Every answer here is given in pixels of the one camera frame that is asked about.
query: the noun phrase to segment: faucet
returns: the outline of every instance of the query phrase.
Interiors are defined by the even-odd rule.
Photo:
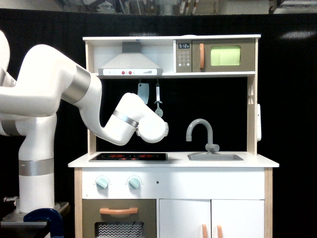
[[[189,124],[189,126],[187,128],[187,131],[186,131],[186,141],[192,141],[192,132],[193,132],[194,127],[197,124],[203,124],[207,128],[208,143],[205,146],[205,149],[208,151],[207,154],[213,154],[215,152],[218,152],[219,151],[219,145],[214,144],[213,143],[213,139],[212,139],[212,137],[213,137],[213,135],[212,135],[212,127],[209,124],[209,122],[206,121],[205,119],[196,119],[196,120],[193,120]]]

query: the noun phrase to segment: orange handle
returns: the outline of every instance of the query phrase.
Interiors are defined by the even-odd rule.
[[[199,68],[204,68],[204,64],[205,64],[204,44],[200,44],[200,65],[199,65]]]
[[[218,229],[218,238],[222,238],[222,228],[221,228],[221,225],[218,225],[218,226],[217,226],[217,229]]]
[[[203,238],[207,238],[207,226],[203,224]]]
[[[134,214],[138,213],[138,208],[133,207],[129,209],[117,209],[117,210],[110,210],[109,208],[101,208],[100,214],[107,214],[107,215],[124,215],[124,214]]]

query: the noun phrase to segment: oven window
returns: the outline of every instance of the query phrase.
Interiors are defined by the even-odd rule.
[[[143,222],[96,222],[97,238],[144,238]]]
[[[229,66],[240,65],[240,46],[212,46],[211,65]]]

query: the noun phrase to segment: sink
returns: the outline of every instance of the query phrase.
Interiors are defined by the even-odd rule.
[[[188,155],[188,158],[192,161],[243,161],[241,157],[233,154],[192,154]]]

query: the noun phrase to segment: stove knob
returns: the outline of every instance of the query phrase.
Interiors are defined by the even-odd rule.
[[[109,181],[108,181],[108,178],[106,176],[99,176],[96,179],[97,188],[105,189],[106,187],[108,187],[108,184],[109,184]]]
[[[131,188],[131,189],[137,189],[141,185],[141,180],[137,176],[131,176],[128,179],[128,185],[129,185],[129,188]]]

